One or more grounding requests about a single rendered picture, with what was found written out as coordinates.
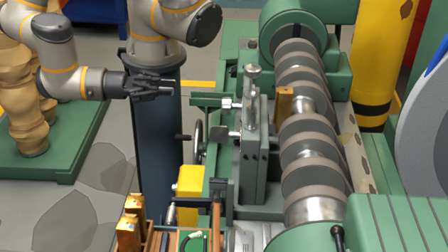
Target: green lathe machine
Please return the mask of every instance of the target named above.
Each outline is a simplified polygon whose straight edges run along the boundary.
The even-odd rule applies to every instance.
[[[229,251],[239,252],[240,229],[255,234],[245,251],[448,251],[444,145],[419,150],[410,140],[426,127],[418,117],[444,124],[448,90],[437,84],[448,63],[439,58],[405,104],[395,163],[383,134],[359,132],[347,55],[326,29],[353,25],[359,4],[270,0],[259,21],[225,20],[215,93],[192,92],[190,105],[212,114],[195,153],[206,154],[202,197],[222,203]],[[429,86],[440,99],[429,98]],[[285,100],[291,112],[280,120]],[[427,103],[443,109],[419,109]],[[210,228],[210,209],[199,214],[198,227]]]

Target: dark blue cylindrical column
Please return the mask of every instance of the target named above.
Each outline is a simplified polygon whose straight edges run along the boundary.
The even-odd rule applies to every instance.
[[[165,218],[171,185],[177,182],[183,164],[182,141],[174,136],[182,134],[181,71],[161,75],[175,79],[174,96],[159,96],[145,103],[131,103],[135,152],[140,189],[145,196],[146,217],[159,225]]]

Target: green bracket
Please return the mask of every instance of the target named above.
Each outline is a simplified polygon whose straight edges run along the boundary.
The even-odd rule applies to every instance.
[[[204,143],[204,147],[207,147],[208,144],[208,114],[221,109],[221,99],[223,97],[233,98],[233,93],[191,91],[190,106],[199,107],[199,109],[206,114],[206,142]]]

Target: concrete floor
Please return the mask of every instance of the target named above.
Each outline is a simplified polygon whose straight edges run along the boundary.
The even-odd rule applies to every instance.
[[[225,19],[257,20],[260,12],[223,9]],[[349,53],[352,34],[353,26],[343,27],[342,51]],[[220,40],[219,33],[205,48],[184,45],[188,60],[181,67],[182,80],[215,80]],[[117,48],[126,46],[126,41],[118,39],[117,27],[76,24],[75,43],[80,65],[123,70]],[[193,134],[196,120],[205,117],[198,108],[188,106],[193,90],[214,91],[182,87],[184,134]],[[129,102],[113,100],[75,185],[0,181],[0,201],[9,202],[0,205],[0,252],[110,251],[124,195],[139,190],[134,157]],[[184,163],[192,164],[192,142],[184,142]],[[49,230],[56,243],[45,235]]]

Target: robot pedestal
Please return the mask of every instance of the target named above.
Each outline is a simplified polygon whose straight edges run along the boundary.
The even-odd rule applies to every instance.
[[[73,100],[59,104],[48,134],[49,149],[41,156],[22,157],[8,134],[8,117],[0,122],[0,179],[53,180],[74,184],[92,146],[110,100]]]

